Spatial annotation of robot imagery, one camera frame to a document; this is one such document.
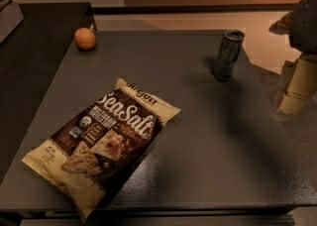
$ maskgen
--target logo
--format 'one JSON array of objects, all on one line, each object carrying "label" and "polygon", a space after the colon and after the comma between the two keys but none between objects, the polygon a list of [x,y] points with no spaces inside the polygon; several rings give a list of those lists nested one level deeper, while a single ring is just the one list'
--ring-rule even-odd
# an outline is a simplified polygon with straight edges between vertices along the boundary
[{"label": "logo", "polygon": [[89,126],[91,124],[91,118],[89,117],[83,117],[81,120],[80,120],[80,126],[83,126],[83,127],[86,127],[86,126]]}]

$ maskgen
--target dark gray table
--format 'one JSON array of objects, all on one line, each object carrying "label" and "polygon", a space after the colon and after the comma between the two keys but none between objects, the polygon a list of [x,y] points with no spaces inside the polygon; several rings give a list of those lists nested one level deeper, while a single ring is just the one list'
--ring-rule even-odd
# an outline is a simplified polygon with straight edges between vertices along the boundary
[{"label": "dark gray table", "polygon": [[74,210],[21,158],[112,91],[118,77],[182,112],[97,210],[199,214],[317,204],[245,52],[230,82],[211,74],[221,31],[104,32],[97,38],[91,52],[70,45],[0,185],[0,211]]},{"label": "dark gray table", "polygon": [[24,21],[0,44],[0,183],[90,3],[21,4]]}]

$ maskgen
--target soda can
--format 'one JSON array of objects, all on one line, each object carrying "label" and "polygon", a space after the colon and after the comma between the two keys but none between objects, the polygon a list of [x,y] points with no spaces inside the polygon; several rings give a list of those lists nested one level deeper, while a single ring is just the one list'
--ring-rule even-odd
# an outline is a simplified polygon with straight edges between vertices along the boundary
[{"label": "soda can", "polygon": [[230,79],[244,38],[245,34],[241,31],[225,31],[213,68],[213,74],[218,80],[227,81]]}]

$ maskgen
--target chip image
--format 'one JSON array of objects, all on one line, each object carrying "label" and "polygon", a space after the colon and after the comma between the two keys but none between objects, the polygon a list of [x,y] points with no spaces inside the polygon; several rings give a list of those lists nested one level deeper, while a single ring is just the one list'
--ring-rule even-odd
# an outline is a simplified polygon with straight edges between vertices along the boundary
[{"label": "chip image", "polygon": [[80,142],[61,168],[69,173],[85,173],[97,165],[97,158],[89,151],[84,142]]},{"label": "chip image", "polygon": [[90,152],[112,161],[118,161],[124,148],[123,140],[121,135],[110,130],[90,149]]}]

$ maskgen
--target snack bag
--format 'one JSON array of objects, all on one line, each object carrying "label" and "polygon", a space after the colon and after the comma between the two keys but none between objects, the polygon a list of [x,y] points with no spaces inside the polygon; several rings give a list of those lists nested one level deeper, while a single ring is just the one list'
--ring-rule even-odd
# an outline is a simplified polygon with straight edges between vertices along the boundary
[{"label": "snack bag", "polygon": [[118,79],[112,93],[27,153],[23,162],[68,195],[85,222],[117,176],[179,112]]}]

